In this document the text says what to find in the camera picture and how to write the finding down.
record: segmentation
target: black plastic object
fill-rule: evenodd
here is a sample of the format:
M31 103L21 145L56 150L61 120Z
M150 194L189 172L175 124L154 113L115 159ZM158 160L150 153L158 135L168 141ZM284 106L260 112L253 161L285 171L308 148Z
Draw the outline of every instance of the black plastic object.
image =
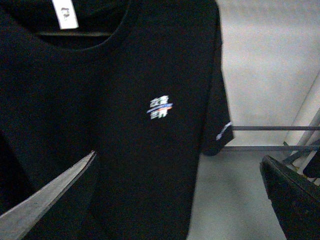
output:
M99 173L93 151L0 216L1 240L76 240Z
M308 178L320 178L320 151L317 151L309 164L303 170Z
M260 172L286 238L319 240L320 188L268 155Z

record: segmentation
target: clothes rack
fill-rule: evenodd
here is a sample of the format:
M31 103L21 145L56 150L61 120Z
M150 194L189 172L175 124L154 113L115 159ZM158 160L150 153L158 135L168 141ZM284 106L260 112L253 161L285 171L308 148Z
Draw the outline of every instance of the clothes rack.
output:
M233 131L320 131L320 126L233 126ZM320 149L320 139L311 145L261 145L261 146L225 146L222 152L246 151L298 151L282 161L283 164L292 164L296 159L307 156L312 151Z

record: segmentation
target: black t-shirt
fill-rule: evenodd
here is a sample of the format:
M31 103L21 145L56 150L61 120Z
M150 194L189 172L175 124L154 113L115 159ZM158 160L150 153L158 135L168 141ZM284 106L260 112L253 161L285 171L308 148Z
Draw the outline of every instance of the black t-shirt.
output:
M34 188L95 150L91 212L110 239L186 239L200 153L234 137L217 4L133 0L85 49L1 9L0 36L0 129Z

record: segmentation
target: fabric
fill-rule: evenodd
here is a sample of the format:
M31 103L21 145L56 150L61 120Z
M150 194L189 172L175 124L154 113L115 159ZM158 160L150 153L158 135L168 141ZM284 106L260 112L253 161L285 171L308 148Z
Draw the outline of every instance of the fabric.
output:
M24 169L0 132L0 215L34 192Z
M34 188L95 150L90 211L108 238L186 239L199 156L234 137L217 4L134 0L78 50L0 16L0 126Z
M268 198L288 240L318 240L319 187L270 156L260 171Z
M309 164L303 169L308 178L320 178L320 151L317 151Z
M53 204L23 240L77 240L88 215L89 204L99 174L99 160L92 163L73 185Z

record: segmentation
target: white label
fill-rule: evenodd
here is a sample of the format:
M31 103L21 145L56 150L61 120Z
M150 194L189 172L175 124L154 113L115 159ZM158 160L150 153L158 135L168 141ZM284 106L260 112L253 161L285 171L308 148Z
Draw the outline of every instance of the white label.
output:
M60 29L76 29L79 27L72 0L52 0Z
M222 135L224 134L225 130L227 130L228 127L232 125L232 122L229 122L227 125L224 126L222 131L216 136L216 140L220 140L222 138Z

